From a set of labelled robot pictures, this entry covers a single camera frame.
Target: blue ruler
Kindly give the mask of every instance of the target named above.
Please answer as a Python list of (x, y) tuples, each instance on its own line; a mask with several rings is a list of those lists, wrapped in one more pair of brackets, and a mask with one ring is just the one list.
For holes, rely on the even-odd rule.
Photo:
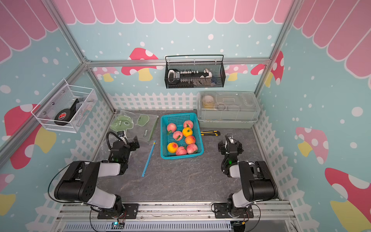
[(151, 159), (151, 156), (152, 156), (152, 153), (153, 153), (153, 148), (155, 148), (155, 144), (156, 144), (156, 141), (153, 142), (151, 152), (148, 155), (147, 163), (145, 164), (145, 167), (144, 167), (144, 170), (143, 170), (143, 173), (142, 173), (142, 177), (144, 177), (145, 171), (147, 170), (148, 164), (150, 163), (150, 159)]

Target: mushroom decal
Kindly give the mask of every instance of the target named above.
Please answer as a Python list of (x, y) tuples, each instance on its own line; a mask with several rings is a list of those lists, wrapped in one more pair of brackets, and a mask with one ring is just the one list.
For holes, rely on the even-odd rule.
[[(27, 104), (14, 107), (4, 116), (6, 136), (3, 140), (12, 136), (17, 129), (31, 116), (31, 110), (37, 104)], [(27, 137), (22, 145), (10, 157), (10, 162), (15, 169), (21, 169), (30, 162), (33, 148), (38, 145), (44, 153), (48, 153), (57, 140), (57, 134), (38, 125)]]
[(371, 185), (337, 169), (327, 168), (328, 183), (347, 201), (331, 201), (331, 207), (341, 225), (349, 232), (366, 231), (371, 228)]
[[(130, 54), (128, 60), (158, 60), (158, 58), (150, 51), (144, 48), (135, 48)], [(124, 75), (133, 75), (134, 73), (139, 73), (140, 81), (150, 81), (153, 76), (150, 74), (150, 68), (163, 69), (163, 66), (137, 66), (137, 67), (122, 67), (121, 72)]]
[[(14, 179), (14, 174), (0, 174), (0, 193)], [(0, 194), (0, 216), (7, 214), (16, 201), (15, 194)]]
[(237, 73), (246, 74), (249, 72), (247, 65), (228, 65), (224, 70), (226, 71), (226, 76), (229, 75), (228, 81), (237, 80)]
[[(255, 66), (251, 70), (251, 74), (252, 75), (259, 75), (259, 74), (261, 74), (263, 72), (262, 71), (263, 69), (264, 69), (264, 65), (263, 64), (259, 64), (259, 65)], [(283, 66), (283, 53), (282, 53), (282, 51), (280, 51), (278, 53), (276, 62), (273, 64), (273, 67), (270, 70), (270, 73), (268, 74), (267, 79), (265, 80), (265, 86), (267, 86), (268, 88), (270, 87), (270, 82), (271, 82), (271, 80), (272, 80), (273, 77), (275, 77), (276, 84), (279, 85), (281, 83), (281, 80), (282, 80), (283, 69), (284, 69), (284, 66)]]
[(99, 80), (101, 80), (103, 76), (105, 82), (112, 82), (114, 80), (111, 77), (111, 73), (119, 74), (115, 67), (95, 67), (93, 68), (93, 71)]
[(298, 139), (298, 137), (304, 140), (304, 142), (298, 144), (303, 156), (308, 157), (309, 153), (314, 151), (318, 163), (325, 163), (328, 155), (328, 141), (323, 131), (297, 127), (295, 139)]

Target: white wire mesh basket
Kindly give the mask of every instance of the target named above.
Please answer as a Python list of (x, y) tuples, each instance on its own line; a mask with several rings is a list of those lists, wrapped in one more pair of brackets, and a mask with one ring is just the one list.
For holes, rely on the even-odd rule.
[[(31, 113), (45, 129), (71, 133), (77, 133), (79, 131), (98, 100), (94, 89), (69, 85), (67, 82), (46, 104), (41, 106), (42, 102), (44, 102), (49, 95), (50, 93), (41, 100)], [(55, 120), (56, 115), (63, 109), (70, 109), (76, 99), (83, 99), (83, 101), (79, 102), (79, 108), (73, 115), (72, 119), (70, 121)]]

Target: blue plastic basket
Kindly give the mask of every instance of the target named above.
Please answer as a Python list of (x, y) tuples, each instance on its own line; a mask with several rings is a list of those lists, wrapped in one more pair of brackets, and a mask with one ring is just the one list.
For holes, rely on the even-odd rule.
[[(167, 145), (172, 142), (176, 142), (179, 147), (187, 145), (185, 143), (185, 137), (180, 141), (173, 139), (173, 134), (167, 135), (167, 125), (174, 123), (177, 125), (177, 131), (183, 131), (183, 123), (186, 120), (193, 122), (193, 136), (196, 138), (196, 145), (198, 147), (198, 153), (191, 155), (177, 156), (175, 153), (170, 153), (167, 150)], [(181, 114), (168, 114), (161, 117), (161, 157), (164, 159), (183, 159), (200, 156), (204, 153), (204, 145), (202, 143), (200, 126), (198, 125), (197, 115), (195, 113), (181, 113)]]

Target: black wire mesh basket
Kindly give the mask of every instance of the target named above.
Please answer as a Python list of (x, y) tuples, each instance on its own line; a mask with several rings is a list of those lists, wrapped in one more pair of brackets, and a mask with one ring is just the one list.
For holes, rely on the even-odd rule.
[(224, 55), (166, 56), (166, 88), (224, 87), (223, 58)]

